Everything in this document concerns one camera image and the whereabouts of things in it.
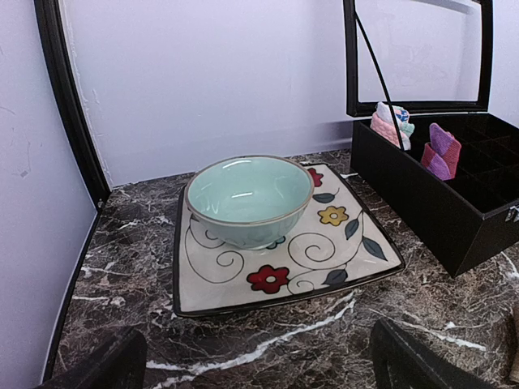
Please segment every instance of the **bowl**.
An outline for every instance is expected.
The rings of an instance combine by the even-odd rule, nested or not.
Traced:
[[[243,156],[198,172],[187,184],[186,203],[214,237],[254,250],[284,237],[313,191],[313,179],[301,165],[277,156]]]

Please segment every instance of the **marble countertop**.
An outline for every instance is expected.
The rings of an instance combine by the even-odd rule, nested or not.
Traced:
[[[350,170],[347,151],[295,157]],[[75,285],[54,374],[70,369],[111,331],[148,340],[144,387],[375,388],[369,335],[391,318],[454,365],[498,388],[517,347],[511,309],[519,245],[452,279],[359,176],[349,182],[407,264],[393,277],[285,306],[212,318],[172,312],[177,200],[190,174],[117,188]]]

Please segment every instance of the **white panel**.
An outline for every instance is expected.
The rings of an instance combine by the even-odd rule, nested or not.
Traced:
[[[490,113],[519,127],[519,2],[494,1],[494,57]]]
[[[347,119],[342,0],[63,0],[62,9],[113,185],[237,154],[331,149],[346,136],[325,125]]]
[[[41,381],[95,214],[54,101],[33,2],[1,1],[1,388]]]
[[[481,7],[472,0],[357,0],[392,100],[478,99]],[[386,100],[358,30],[359,101]]]

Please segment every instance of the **flower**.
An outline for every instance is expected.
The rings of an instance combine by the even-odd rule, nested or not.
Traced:
[[[252,290],[263,290],[267,294],[275,294],[279,292],[281,286],[289,283],[286,278],[289,271],[287,267],[274,269],[270,265],[263,265],[257,273],[247,276],[247,282],[252,284]]]
[[[280,237],[275,242],[272,242],[270,245],[267,246],[267,250],[274,250],[278,245],[281,243],[285,243],[286,237]]]
[[[310,173],[311,177],[314,179],[315,187],[323,185],[321,179],[323,178],[324,174],[317,173],[314,168],[308,169],[308,173]]]
[[[317,212],[317,214],[321,216],[320,222],[322,224],[333,224],[337,227],[340,223],[350,218],[345,212],[345,207],[335,208],[330,206],[323,211]]]

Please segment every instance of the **red flower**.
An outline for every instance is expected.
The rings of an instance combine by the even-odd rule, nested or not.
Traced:
[[[323,185],[321,178],[323,178],[324,174],[317,173],[314,168],[308,169],[308,173],[310,173],[311,177],[314,179],[314,186]]]
[[[287,276],[289,269],[286,267],[272,268],[270,265],[262,266],[257,273],[251,273],[247,276],[247,281],[252,284],[252,290],[263,290],[267,294],[278,293],[283,285],[287,285],[289,281]]]

